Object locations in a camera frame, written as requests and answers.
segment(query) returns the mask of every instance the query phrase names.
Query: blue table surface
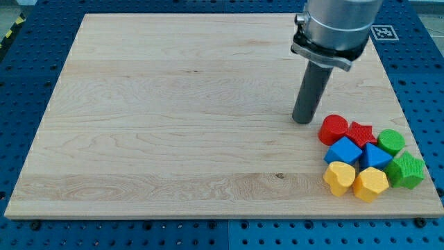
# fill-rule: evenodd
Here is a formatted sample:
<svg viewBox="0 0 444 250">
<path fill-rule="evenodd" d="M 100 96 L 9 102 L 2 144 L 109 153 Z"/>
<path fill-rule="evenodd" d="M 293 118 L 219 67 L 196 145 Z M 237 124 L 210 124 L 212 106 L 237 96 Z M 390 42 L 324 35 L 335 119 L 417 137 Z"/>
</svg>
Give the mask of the blue table surface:
<svg viewBox="0 0 444 250">
<path fill-rule="evenodd" d="M 0 64 L 2 214 L 85 13 L 297 13 L 304 2 L 39 0 Z M 398 41 L 372 39 L 442 195 L 443 57 L 407 0 L 385 0 L 375 24 L 391 25 L 398 35 Z M 296 247 L 444 249 L 444 219 L 12 222 L 0 217 L 0 249 Z"/>
</svg>

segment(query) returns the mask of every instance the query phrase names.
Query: wooden board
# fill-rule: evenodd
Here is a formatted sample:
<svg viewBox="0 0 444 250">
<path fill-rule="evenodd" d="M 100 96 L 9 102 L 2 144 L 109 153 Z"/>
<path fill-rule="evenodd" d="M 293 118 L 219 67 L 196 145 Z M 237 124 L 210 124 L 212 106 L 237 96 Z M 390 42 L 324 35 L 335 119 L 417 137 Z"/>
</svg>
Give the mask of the wooden board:
<svg viewBox="0 0 444 250">
<path fill-rule="evenodd" d="M 426 169 L 415 190 L 374 203 L 330 194 L 326 115 L 394 128 L 420 154 L 371 42 L 349 73 L 334 70 L 314 121 L 293 122 L 307 64 L 294 32 L 293 15 L 86 15 L 6 216 L 443 215 Z"/>
</svg>

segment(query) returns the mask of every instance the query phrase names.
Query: blue block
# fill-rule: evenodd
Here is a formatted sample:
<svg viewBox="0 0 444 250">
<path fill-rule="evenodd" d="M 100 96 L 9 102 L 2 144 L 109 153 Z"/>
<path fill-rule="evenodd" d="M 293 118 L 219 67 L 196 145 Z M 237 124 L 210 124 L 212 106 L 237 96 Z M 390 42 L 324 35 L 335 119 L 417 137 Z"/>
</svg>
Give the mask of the blue block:
<svg viewBox="0 0 444 250">
<path fill-rule="evenodd" d="M 324 160 L 328 164 L 334 161 L 341 161 L 353 165 L 361 154 L 362 150 L 358 146 L 347 137 L 343 137 L 328 149 Z"/>
<path fill-rule="evenodd" d="M 364 153 L 359 159 L 359 170 L 362 171 L 367 167 L 383 170 L 392 159 L 393 157 L 384 150 L 367 143 L 364 147 Z"/>
</svg>

